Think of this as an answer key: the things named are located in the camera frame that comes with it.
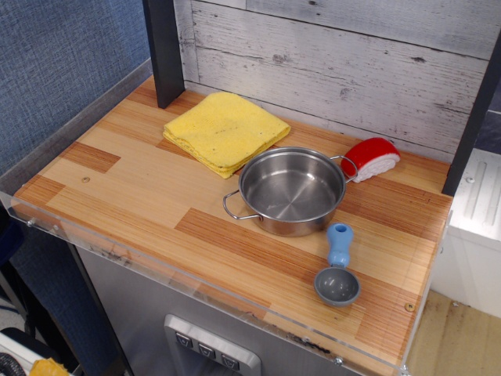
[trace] wood grain surface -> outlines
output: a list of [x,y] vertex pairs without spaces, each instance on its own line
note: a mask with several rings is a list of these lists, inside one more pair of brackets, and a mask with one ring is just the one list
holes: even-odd
[[[293,338],[308,337],[324,355],[395,374],[449,213],[451,197],[440,193],[449,166],[402,153],[389,172],[348,184],[333,222],[355,231],[348,268],[362,292],[354,304],[334,308],[313,288],[327,266],[325,231],[278,237],[236,221],[222,198],[237,189],[239,176],[224,180],[163,139],[164,124],[202,98],[185,92],[162,110],[153,79],[146,81],[17,192],[14,208],[53,217],[43,220],[76,244],[167,274]],[[292,129],[277,146],[333,156],[359,142],[284,120]],[[238,196],[228,204],[247,213]],[[408,303],[415,309],[406,310]]]
[[407,366],[413,376],[496,376],[500,347],[500,318],[430,291]]

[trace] screw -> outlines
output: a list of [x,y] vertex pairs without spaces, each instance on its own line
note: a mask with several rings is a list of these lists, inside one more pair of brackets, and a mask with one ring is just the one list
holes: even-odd
[[416,306],[412,303],[406,303],[404,305],[404,308],[407,312],[414,312],[414,310],[416,309]]
[[411,374],[409,373],[409,368],[405,364],[403,365],[403,367],[401,369],[400,375],[401,376],[411,376]]
[[334,359],[334,365],[338,367],[342,366],[343,358],[341,358],[340,356],[336,356],[336,359]]

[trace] folded yellow cloth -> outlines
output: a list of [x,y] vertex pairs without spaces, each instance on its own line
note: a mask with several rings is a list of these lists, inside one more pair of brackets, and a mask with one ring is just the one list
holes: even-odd
[[164,137],[227,179],[285,137],[290,126],[229,92],[210,94],[164,126]]
[[40,359],[33,363],[30,376],[68,376],[68,371],[53,358]]

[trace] gray button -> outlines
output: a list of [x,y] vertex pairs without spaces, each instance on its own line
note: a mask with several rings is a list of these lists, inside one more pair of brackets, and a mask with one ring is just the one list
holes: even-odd
[[178,340],[178,343],[191,349],[193,347],[193,343],[191,342],[190,337],[186,337],[184,334],[176,332],[175,337]]
[[215,359],[216,357],[216,352],[213,349],[201,343],[198,344],[198,351],[207,358]]
[[230,370],[238,371],[240,369],[240,365],[238,364],[238,360],[233,359],[226,354],[221,354],[221,360],[223,365],[227,366]]

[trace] toy kitchen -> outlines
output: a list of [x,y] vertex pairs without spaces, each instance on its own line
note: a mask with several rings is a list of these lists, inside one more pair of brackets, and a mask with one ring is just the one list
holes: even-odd
[[153,76],[2,203],[68,242],[129,374],[409,374],[494,90],[501,5],[470,7],[145,0]]

